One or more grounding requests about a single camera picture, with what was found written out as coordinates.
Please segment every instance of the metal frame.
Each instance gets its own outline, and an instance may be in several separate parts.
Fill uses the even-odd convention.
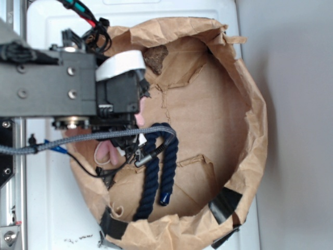
[[[22,38],[26,39],[27,0],[0,0],[0,17]],[[14,145],[25,146],[25,120],[14,120]],[[0,190],[0,232],[1,249],[27,250],[27,194],[25,157],[14,157],[16,174]],[[16,243],[7,245],[3,236],[15,231]]]

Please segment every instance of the gray wall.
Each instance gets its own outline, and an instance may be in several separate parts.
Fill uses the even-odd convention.
[[[236,4],[243,58],[268,107],[261,249],[333,249],[333,1]]]

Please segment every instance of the red wire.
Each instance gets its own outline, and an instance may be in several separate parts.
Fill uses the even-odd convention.
[[[93,22],[93,20],[88,20],[82,16],[80,16],[82,19],[86,20],[87,23],[89,23],[93,28],[96,27],[96,24]]]

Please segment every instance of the pink object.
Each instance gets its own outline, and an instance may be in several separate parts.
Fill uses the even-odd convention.
[[[135,115],[136,124],[138,125],[138,127],[142,127],[143,125],[145,125],[145,119],[142,116],[142,112],[145,108],[145,99],[146,99],[146,97],[141,98],[140,112]],[[109,159],[107,161],[100,162],[101,160],[106,158],[108,155],[109,155]],[[119,162],[119,153],[118,153],[117,149],[112,145],[112,143],[109,140],[107,140],[107,141],[100,142],[97,145],[97,147],[95,149],[95,153],[94,153],[94,159],[95,159],[95,163],[98,165],[105,165],[105,164],[108,164],[109,162],[111,162],[111,164],[115,166]]]

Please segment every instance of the black metal bracket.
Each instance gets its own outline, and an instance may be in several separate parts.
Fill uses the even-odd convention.
[[[0,119],[0,145],[13,147],[14,122],[10,119]],[[0,189],[15,174],[14,158],[12,155],[0,154]]]

